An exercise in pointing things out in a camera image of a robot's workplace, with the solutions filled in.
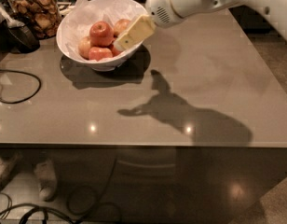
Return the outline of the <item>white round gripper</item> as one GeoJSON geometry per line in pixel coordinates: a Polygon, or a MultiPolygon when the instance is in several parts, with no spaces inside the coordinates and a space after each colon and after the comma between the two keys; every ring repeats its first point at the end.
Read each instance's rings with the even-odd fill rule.
{"type": "Polygon", "coordinates": [[[140,15],[131,21],[114,42],[117,50],[125,51],[142,43],[155,32],[156,25],[169,28],[183,21],[173,11],[170,0],[146,0],[145,9],[151,17],[140,15]]]}

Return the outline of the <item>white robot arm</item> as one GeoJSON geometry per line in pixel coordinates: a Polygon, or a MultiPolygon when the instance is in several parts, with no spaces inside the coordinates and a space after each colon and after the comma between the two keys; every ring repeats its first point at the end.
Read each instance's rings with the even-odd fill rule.
{"type": "Polygon", "coordinates": [[[172,27],[193,15],[240,5],[260,14],[287,42],[287,0],[146,0],[146,13],[119,35],[115,48],[130,49],[151,36],[157,27],[172,27]]]}

